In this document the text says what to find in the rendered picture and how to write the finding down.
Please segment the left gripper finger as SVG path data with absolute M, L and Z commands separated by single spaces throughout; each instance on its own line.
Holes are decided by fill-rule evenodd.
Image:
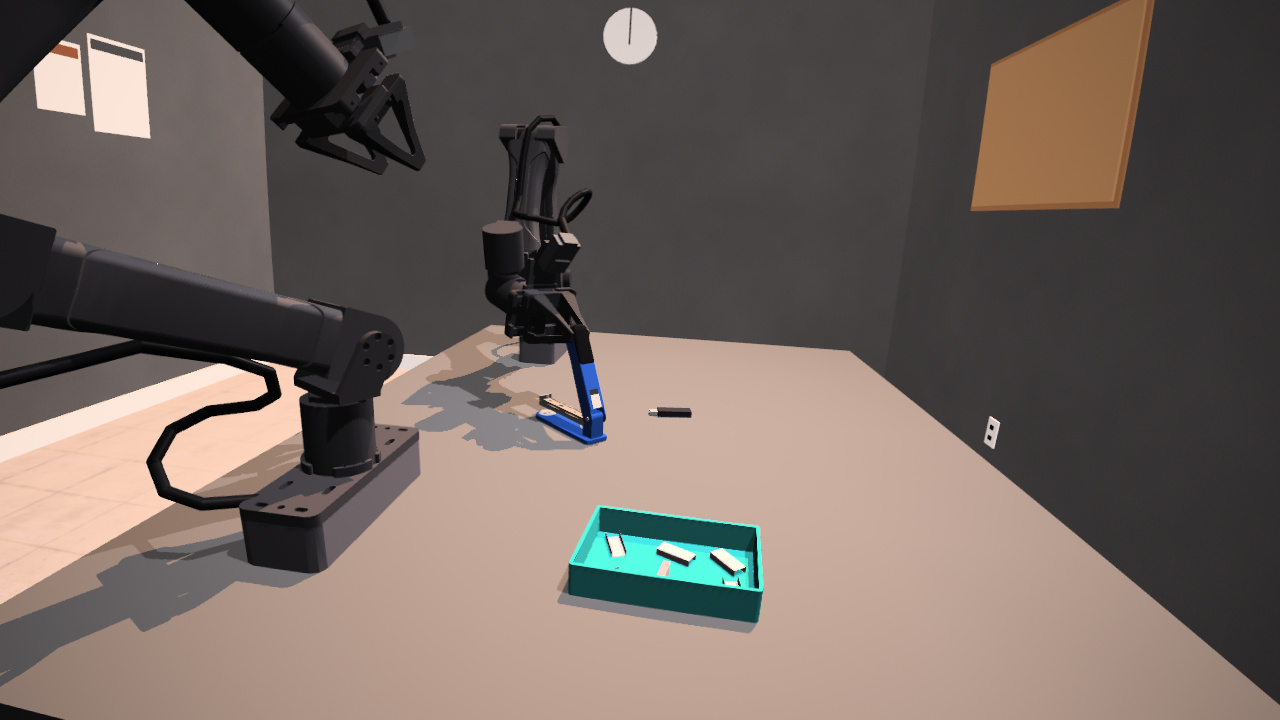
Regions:
M 576 322 L 576 324 L 586 325 L 586 323 L 582 320 L 581 313 L 579 310 L 579 304 L 573 293 L 561 293 L 561 304 L 558 313 L 568 325 L 571 322 L 571 316 L 573 318 L 573 322 Z M 563 334 L 563 332 L 558 328 L 558 325 L 556 325 L 556 334 Z
M 547 316 L 559 327 L 563 334 L 545 334 Z M 573 342 L 573 331 L 544 293 L 532 295 L 530 299 L 525 342 L 529 345 Z

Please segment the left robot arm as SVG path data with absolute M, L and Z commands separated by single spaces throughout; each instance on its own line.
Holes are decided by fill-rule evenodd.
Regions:
M 573 234 L 558 233 L 558 225 L 525 222 L 513 217 L 515 200 L 517 195 L 521 195 L 520 211 L 557 219 L 557 178 L 561 170 L 559 164 L 566 163 L 568 155 L 566 126 L 536 126 L 531 131 L 530 138 L 524 138 L 527 127 L 500 124 L 499 138 L 509 156 L 506 219 L 483 227 L 484 259 L 488 270 L 485 295 L 488 301 L 503 313 L 506 311 L 502 307 L 500 296 L 506 286 L 513 281 L 526 281 L 529 258 L 535 258 L 544 240 L 550 241 L 538 263 L 543 272 L 556 273 L 554 283 L 558 287 L 571 288 L 573 283 L 572 270 L 567 268 L 581 247 Z M 499 273 L 500 275 L 498 275 Z

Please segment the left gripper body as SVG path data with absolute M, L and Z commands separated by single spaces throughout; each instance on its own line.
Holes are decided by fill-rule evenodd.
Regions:
M 525 332 L 529 315 L 529 304 L 532 295 L 544 293 L 550 304 L 559 310 L 561 293 L 573 293 L 576 297 L 576 291 L 570 287 L 558 288 L 556 284 L 556 273 L 543 272 L 538 260 L 541 256 L 547 243 L 550 240 L 544 240 L 540 249 L 538 250 L 535 258 L 529 258 L 529 270 L 526 281 L 517 282 L 513 281 L 506 286 L 500 296 L 500 304 L 506 314 L 506 336 L 512 340 L 512 337 L 522 336 L 525 341 Z M 511 292 L 512 291 L 512 292 Z M 563 292 L 558 292 L 563 291 Z M 509 296 L 508 296 L 509 295 Z M 547 316 L 545 334 L 556 334 L 556 323 L 550 322 Z

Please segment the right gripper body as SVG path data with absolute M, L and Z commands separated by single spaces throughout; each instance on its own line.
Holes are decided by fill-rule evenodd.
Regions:
M 273 35 L 239 54 L 284 96 L 270 117 L 278 127 L 294 123 L 310 138 L 352 133 L 387 94 L 383 85 L 372 86 L 387 56 L 378 47 L 361 51 L 361 42 L 402 28 L 401 20 L 361 23 L 337 31 L 332 44 L 294 3 Z

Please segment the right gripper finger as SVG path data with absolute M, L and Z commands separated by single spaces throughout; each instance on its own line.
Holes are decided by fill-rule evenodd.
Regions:
M 410 97 L 404 78 L 399 73 L 396 73 L 387 76 L 385 79 L 381 81 L 381 85 L 387 88 L 387 94 L 381 97 L 381 101 L 369 117 L 369 120 L 366 120 L 364 127 L 357 132 L 346 135 L 356 142 L 362 143 L 364 146 L 372 149 L 374 151 L 380 152 L 381 155 L 390 158 L 404 167 L 420 170 L 426 161 L 426 158 L 422 152 L 422 146 L 413 126 L 413 117 L 410 108 Z M 381 135 L 378 127 L 389 108 L 392 108 L 396 114 L 404 138 L 410 146 L 411 154 L 390 142 L 389 138 Z
M 362 155 L 358 155 L 357 152 L 352 152 L 348 149 L 343 149 L 343 147 L 338 146 L 337 143 L 332 143 L 328 140 L 328 137 L 329 136 L 319 137 L 319 138 L 310 138 L 308 135 L 306 135 L 303 131 L 301 131 L 301 133 L 300 133 L 298 138 L 296 138 L 294 143 L 297 143 L 300 146 L 300 149 L 306 149 L 306 150 L 312 151 L 312 152 L 323 154 L 323 155 L 325 155 L 328 158 L 334 158 L 337 160 L 349 163 L 349 164 L 352 164 L 355 167 L 360 167 L 360 168 L 364 168 L 365 170 L 370 170 L 372 173 L 376 173 L 378 176 L 381 176 L 384 173 L 384 170 L 387 169 L 387 167 L 388 167 L 387 158 L 384 155 L 381 155 L 380 152 L 376 152 L 372 149 L 369 149 L 369 147 L 365 146 L 369 150 L 369 154 L 371 155 L 371 159 L 364 158 Z

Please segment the teal rectangular tray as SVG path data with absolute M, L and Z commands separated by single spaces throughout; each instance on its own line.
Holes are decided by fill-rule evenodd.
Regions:
M 611 557 L 605 533 L 621 533 L 625 557 Z M 696 553 L 689 568 L 657 555 L 663 542 Z M 742 562 L 745 571 L 740 569 L 732 577 L 714 562 L 710 551 L 721 548 Z M 671 561 L 669 577 L 676 578 L 653 577 L 663 560 Z M 740 579 L 741 587 L 722 584 L 723 577 L 724 582 Z M 758 623 L 763 594 L 760 528 L 596 506 L 570 559 L 570 591 L 591 600 Z

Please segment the white rectangular block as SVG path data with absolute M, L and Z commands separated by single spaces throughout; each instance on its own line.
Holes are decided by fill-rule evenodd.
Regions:
M 625 557 L 626 556 L 627 550 L 625 547 L 625 542 L 622 539 L 621 533 L 620 533 L 620 536 L 613 536 L 613 537 L 608 537 L 607 533 L 605 533 L 605 541 L 607 541 L 608 548 L 611 551 L 611 557 Z
M 689 561 L 691 559 L 692 560 L 695 559 L 695 553 L 691 553 L 686 550 L 681 550 L 666 542 L 663 542 L 659 547 L 657 547 L 657 555 L 660 555 L 662 557 L 669 559 L 675 562 L 682 564 L 686 568 L 689 568 Z
M 739 571 L 740 569 L 742 571 L 745 571 L 745 569 L 746 569 L 746 566 L 742 565 L 742 562 L 739 562 L 737 559 L 733 559 L 733 556 L 731 556 L 724 550 L 712 551 L 710 552 L 710 559 L 714 562 L 717 562 L 721 568 L 723 568 L 724 571 L 728 571 L 730 575 L 732 575 L 732 577 L 733 577 L 735 571 Z

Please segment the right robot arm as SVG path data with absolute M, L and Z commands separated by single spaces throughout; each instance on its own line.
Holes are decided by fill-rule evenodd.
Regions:
M 294 4 L 184 1 L 237 53 L 273 35 Z M 100 3 L 0 0 L 0 102 Z M 401 329 L 387 316 L 308 304 L 56 232 L 0 214 L 0 327 L 111 334 L 297 369 L 294 386 L 308 391 L 300 396 L 305 452 L 239 503 L 242 520 L 320 527 L 419 441 L 419 428 L 374 420 L 372 398 L 404 354 Z

